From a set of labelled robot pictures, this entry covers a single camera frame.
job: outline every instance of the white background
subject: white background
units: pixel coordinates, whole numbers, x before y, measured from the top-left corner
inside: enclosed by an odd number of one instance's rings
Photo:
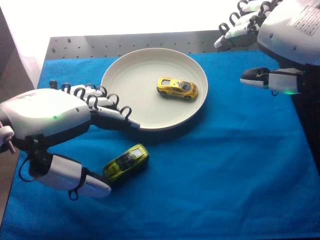
[[[230,25],[238,1],[0,0],[0,6],[36,87],[50,37],[217,30]]]

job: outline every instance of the yellow toy car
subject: yellow toy car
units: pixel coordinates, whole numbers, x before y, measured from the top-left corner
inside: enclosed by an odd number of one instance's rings
[[[199,92],[194,83],[169,77],[161,77],[156,89],[163,97],[173,95],[184,98],[187,101],[196,98]]]
[[[132,173],[145,167],[148,159],[149,154],[145,147],[137,144],[105,165],[103,176],[108,179],[111,185],[120,183],[121,180],[125,180]]]

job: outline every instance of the robotic hand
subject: robotic hand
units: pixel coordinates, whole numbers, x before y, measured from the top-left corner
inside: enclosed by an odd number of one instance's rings
[[[14,153],[14,146],[27,152],[18,171],[25,182],[36,180],[68,191],[72,200],[77,200],[79,195],[96,198],[109,195],[111,187],[105,177],[67,156],[48,153],[47,149],[84,134],[90,125],[126,130],[138,129],[140,124],[129,119],[131,108],[125,106],[119,110],[119,97],[107,95],[102,86],[71,87],[64,83],[57,90],[57,82],[52,80],[50,87],[22,93],[0,104],[0,153],[8,148]],[[21,173],[27,161],[30,180]]]
[[[281,67],[249,69],[240,81],[269,89],[274,96],[278,92],[316,94],[320,87],[320,1],[240,0],[237,7],[239,14],[233,12],[229,18],[233,27],[222,23],[222,36],[214,46],[226,51],[257,42]]]

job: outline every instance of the blue cloth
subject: blue cloth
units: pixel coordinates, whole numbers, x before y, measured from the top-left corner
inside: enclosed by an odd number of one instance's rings
[[[67,192],[22,182],[16,172],[0,238],[320,237],[320,177],[290,96],[239,81],[247,69],[276,69],[277,63],[259,51],[190,56],[209,83],[205,104],[191,120],[164,132],[92,126],[49,150],[101,174],[107,162],[141,143],[150,154],[146,171],[109,197],[76,202]],[[51,79],[59,86],[99,85],[115,60],[48,60],[39,87]],[[21,153],[18,167],[25,157]]]

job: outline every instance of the perforated metal plate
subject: perforated metal plate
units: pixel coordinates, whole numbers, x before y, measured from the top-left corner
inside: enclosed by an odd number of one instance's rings
[[[218,52],[214,43],[220,37],[218,30],[52,37],[45,59],[120,57],[146,48],[172,49],[184,54],[213,53]],[[258,49],[257,45],[235,47],[231,51],[252,49]]]

